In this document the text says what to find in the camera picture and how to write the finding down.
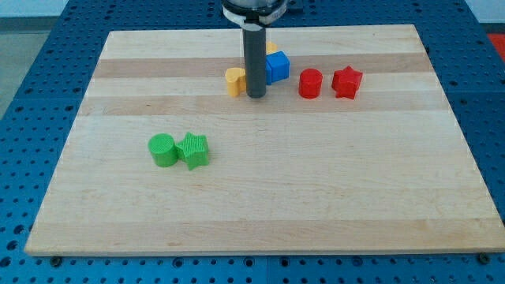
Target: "red star block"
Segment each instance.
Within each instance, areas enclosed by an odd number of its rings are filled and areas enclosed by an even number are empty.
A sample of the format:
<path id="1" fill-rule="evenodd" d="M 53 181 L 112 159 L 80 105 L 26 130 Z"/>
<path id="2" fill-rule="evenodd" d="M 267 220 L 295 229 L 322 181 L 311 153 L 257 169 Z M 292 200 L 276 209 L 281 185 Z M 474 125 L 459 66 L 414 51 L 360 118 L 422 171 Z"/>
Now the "red star block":
<path id="1" fill-rule="evenodd" d="M 357 90 L 360 88 L 363 73 L 347 66 L 344 70 L 337 70 L 333 73 L 331 88 L 337 91 L 337 98 L 354 99 Z"/>

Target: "mounting bolt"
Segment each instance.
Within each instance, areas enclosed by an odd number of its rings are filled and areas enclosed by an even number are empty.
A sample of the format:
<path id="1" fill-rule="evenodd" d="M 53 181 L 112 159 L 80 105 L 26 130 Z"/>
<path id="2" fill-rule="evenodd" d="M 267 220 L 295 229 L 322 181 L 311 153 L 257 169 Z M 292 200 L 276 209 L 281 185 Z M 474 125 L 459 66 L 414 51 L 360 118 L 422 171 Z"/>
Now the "mounting bolt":
<path id="1" fill-rule="evenodd" d="M 52 267 L 60 267 L 63 263 L 63 258 L 61 256 L 52 256 L 49 260 L 49 264 Z"/>
<path id="2" fill-rule="evenodd" d="M 491 262 L 491 257 L 489 257 L 489 255 L 487 253 L 481 252 L 477 256 L 477 260 L 479 261 L 480 264 L 486 265 Z"/>

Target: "wooden board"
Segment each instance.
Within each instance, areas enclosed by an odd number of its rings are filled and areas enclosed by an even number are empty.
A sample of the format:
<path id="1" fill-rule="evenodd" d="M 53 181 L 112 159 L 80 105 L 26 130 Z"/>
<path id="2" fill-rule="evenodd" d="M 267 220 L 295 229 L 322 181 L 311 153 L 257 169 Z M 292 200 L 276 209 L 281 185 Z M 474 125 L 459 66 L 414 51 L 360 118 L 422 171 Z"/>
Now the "wooden board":
<path id="1" fill-rule="evenodd" d="M 34 256 L 494 252 L 505 229 L 412 25 L 270 29 L 291 77 L 226 94 L 239 30 L 112 32 L 25 250 Z M 365 72 L 356 100 L 331 74 Z M 321 97 L 297 94 L 321 70 Z M 147 142 L 205 134 L 210 166 Z"/>

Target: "star-shaped block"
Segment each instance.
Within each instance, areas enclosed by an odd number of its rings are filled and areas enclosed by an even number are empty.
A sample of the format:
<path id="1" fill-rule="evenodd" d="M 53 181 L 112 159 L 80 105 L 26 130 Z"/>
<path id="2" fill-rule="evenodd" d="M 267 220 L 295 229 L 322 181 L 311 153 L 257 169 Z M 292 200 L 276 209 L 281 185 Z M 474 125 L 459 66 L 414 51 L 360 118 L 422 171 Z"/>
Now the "star-shaped block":
<path id="1" fill-rule="evenodd" d="M 337 70 L 333 73 L 331 88 L 337 91 L 337 98 L 354 99 L 357 90 L 360 88 L 363 73 L 347 66 L 343 70 Z"/>
<path id="2" fill-rule="evenodd" d="M 186 162 L 188 170 L 197 166 L 208 165 L 208 144 L 204 135 L 186 133 L 184 139 L 176 145 L 179 159 Z"/>

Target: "blue table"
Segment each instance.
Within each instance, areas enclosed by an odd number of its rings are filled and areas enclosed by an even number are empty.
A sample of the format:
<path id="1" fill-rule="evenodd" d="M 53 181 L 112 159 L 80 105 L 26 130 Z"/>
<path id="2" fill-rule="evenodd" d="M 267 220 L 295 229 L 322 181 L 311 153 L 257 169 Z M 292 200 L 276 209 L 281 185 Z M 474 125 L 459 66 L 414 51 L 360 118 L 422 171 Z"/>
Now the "blue table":
<path id="1" fill-rule="evenodd" d="M 291 10 L 275 22 L 276 27 L 415 24 L 505 219 L 505 65 L 465 2 L 293 0 L 290 4 Z M 232 27 L 218 0 L 69 1 L 0 121 L 0 283 L 505 282 L 503 253 L 142 259 L 24 254 L 108 32 Z"/>

